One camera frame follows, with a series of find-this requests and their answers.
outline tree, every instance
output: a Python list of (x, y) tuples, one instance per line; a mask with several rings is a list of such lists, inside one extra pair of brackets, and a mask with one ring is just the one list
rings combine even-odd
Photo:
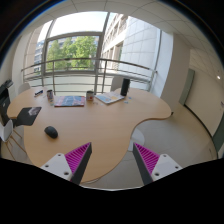
[[(75, 50), (73, 54), (74, 58), (91, 58), (96, 55), (97, 46), (94, 43), (95, 37), (92, 36), (80, 36), (77, 37), (76, 41), (70, 46)], [(94, 68), (92, 60), (73, 60), (73, 67), (78, 67), (78, 70), (87, 68)]]
[[(63, 59), (63, 58), (91, 58), (96, 55), (97, 46), (95, 37), (79, 36), (72, 44), (71, 37), (66, 38), (62, 48), (58, 40), (54, 40), (48, 50), (47, 61)], [(77, 67), (78, 70), (94, 68), (94, 63), (91, 60), (73, 60), (72, 62), (58, 61), (54, 63), (55, 70), (64, 70), (66, 67)], [(52, 71), (53, 62), (47, 63), (47, 70)]]

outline office chair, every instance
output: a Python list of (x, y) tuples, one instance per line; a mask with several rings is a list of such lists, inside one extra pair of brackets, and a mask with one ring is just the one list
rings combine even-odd
[(30, 89), (30, 84), (28, 82), (25, 82), (18, 88), (18, 94), (24, 92), (27, 89)]
[(110, 91), (115, 91), (116, 89), (121, 88), (122, 83), (123, 83), (123, 77), (114, 76), (111, 83)]
[(13, 141), (26, 153), (26, 151), (17, 143), (17, 141), (13, 138), (12, 133), (13, 131), (20, 137), (22, 138), (22, 136), (20, 136), (15, 130), (13, 130), (13, 122), (12, 120), (9, 120), (7, 122), (7, 124), (5, 126), (3, 126), (0, 123), (0, 137), (2, 139), (3, 142), (5, 142), (7, 149), (9, 150), (9, 153), (11, 154), (12, 158), (16, 161), (16, 159), (14, 158), (14, 156), (12, 155), (12, 152), (10, 151), (9, 147), (8, 147), (8, 142), (10, 143), (10, 145), (12, 146), (11, 142), (9, 141), (10, 138), (13, 139)]

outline mug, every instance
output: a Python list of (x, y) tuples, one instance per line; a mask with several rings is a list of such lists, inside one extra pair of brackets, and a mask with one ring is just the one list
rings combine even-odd
[(52, 100), (53, 99), (53, 91), (52, 91), (52, 89), (49, 89), (47, 91), (47, 98), (48, 98), (48, 100)]
[(94, 99), (94, 94), (93, 91), (87, 91), (86, 92), (86, 100), (93, 100)]

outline book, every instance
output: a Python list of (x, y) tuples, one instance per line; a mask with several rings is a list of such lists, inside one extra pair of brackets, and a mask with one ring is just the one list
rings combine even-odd
[(115, 92), (103, 93), (96, 95), (95, 97), (106, 104), (110, 104), (118, 100), (124, 99), (124, 96), (121, 96), (120, 94)]
[(59, 96), (54, 103), (55, 107), (77, 107), (85, 105), (84, 96)]

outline curved wooden desk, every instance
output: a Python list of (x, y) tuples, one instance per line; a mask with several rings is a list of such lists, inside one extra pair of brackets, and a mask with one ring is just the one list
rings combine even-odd
[[(44, 93), (34, 97), (38, 90)], [(24, 145), (32, 163), (41, 167), (56, 153), (67, 153), (92, 142), (92, 155), (82, 182), (100, 178), (114, 169), (127, 152), (134, 128), (146, 120), (163, 120), (171, 115), (162, 99), (139, 89), (130, 89), (124, 100), (106, 105), (94, 99), (84, 107), (54, 107), (46, 97), (46, 88), (31, 88), (18, 95), (8, 108), (16, 118), (24, 107), (41, 106), (32, 126), (24, 126)], [(53, 126), (58, 138), (51, 139), (44, 129)]]

